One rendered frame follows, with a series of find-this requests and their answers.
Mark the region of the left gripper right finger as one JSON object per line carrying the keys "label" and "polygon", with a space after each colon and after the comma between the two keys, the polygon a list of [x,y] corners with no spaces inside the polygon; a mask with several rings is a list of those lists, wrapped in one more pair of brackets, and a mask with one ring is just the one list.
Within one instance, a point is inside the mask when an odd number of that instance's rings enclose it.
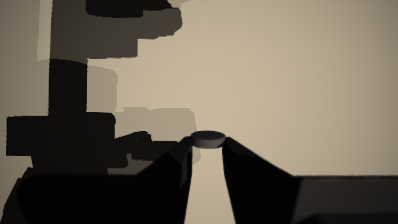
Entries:
{"label": "left gripper right finger", "polygon": [[231,137],[222,159],[235,224],[307,224],[318,213],[398,212],[398,175],[294,176]]}

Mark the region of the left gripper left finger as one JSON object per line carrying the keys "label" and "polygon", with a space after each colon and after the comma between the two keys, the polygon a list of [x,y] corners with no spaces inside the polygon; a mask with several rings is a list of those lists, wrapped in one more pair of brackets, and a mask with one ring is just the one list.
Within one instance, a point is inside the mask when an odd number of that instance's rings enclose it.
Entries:
{"label": "left gripper left finger", "polygon": [[20,183],[16,198],[26,224],[184,224],[191,136],[137,174],[155,176],[38,174]]}

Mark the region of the dark grey disc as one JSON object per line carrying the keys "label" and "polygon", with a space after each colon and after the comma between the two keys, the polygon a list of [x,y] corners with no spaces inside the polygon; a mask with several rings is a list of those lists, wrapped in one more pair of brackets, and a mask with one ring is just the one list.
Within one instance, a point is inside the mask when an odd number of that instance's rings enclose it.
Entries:
{"label": "dark grey disc", "polygon": [[191,133],[192,146],[201,149],[216,149],[224,146],[226,135],[217,131],[196,131]]}

